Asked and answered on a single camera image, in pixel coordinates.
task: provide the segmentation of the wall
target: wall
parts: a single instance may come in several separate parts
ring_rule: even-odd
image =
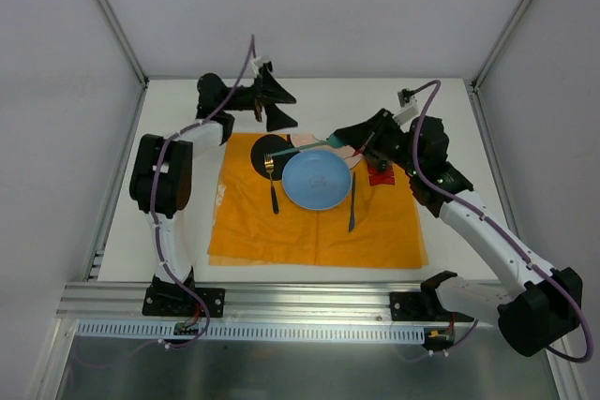
[[[600,335],[600,0],[536,0],[483,87],[486,117],[524,240],[584,280]],[[583,351],[573,333],[574,352]],[[600,393],[600,357],[580,367]]]
[[[13,400],[89,258],[140,87],[93,0],[0,11],[0,397]]]
[[[464,77],[518,0],[110,0],[151,77],[234,77],[251,33],[279,77]]]

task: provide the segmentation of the tabletop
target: tabletop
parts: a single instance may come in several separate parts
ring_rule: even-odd
[[[336,128],[363,122],[380,108],[398,111],[397,92],[414,89],[421,79],[282,79],[281,85],[297,98],[284,105],[299,123],[292,133],[312,133],[325,138]],[[417,96],[423,105],[428,92]],[[140,137],[146,133],[168,135],[193,122],[198,93],[195,80],[150,81],[123,185],[105,245],[99,281],[150,282],[158,258],[145,216],[128,194],[128,184]],[[440,117],[450,138],[449,161],[479,192],[488,209],[503,222],[503,210],[479,135],[469,96],[461,79],[442,79],[442,88],[429,115]],[[247,112],[234,111],[234,132],[264,132],[264,124]],[[475,251],[441,220],[418,206],[429,264],[421,269],[360,269],[301,265],[210,266],[207,254],[213,226],[218,175],[225,145],[194,159],[192,195],[184,211],[191,221],[192,260],[196,281],[203,282],[379,282],[421,281],[450,270],[475,281],[493,281],[494,273]]]

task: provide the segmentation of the fork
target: fork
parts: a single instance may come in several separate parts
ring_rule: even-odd
[[[271,182],[271,203],[273,203],[273,213],[279,214],[278,196],[275,193],[275,187],[273,186],[273,170],[275,170],[275,163],[273,157],[270,155],[264,156],[264,169],[269,174],[269,181]]]

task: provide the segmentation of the orange towel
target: orange towel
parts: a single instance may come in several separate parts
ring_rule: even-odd
[[[309,135],[296,135],[292,140],[296,145],[314,141]],[[321,148],[346,156],[350,165],[355,164],[356,225],[352,233],[348,232],[350,195],[331,210],[313,212],[296,206],[281,182],[275,181],[280,212],[274,215],[262,158],[265,149],[275,152],[286,146],[292,145],[285,136],[230,137],[218,182],[210,264],[415,269],[428,263],[406,175],[396,167],[384,174],[369,173],[360,156],[348,157],[353,154],[349,147]],[[275,158],[274,180],[280,180],[285,160]]]

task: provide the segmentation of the blue plate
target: blue plate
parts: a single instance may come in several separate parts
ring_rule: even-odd
[[[323,211],[338,206],[350,192],[350,169],[336,154],[309,150],[293,156],[283,168],[283,190],[298,206]]]

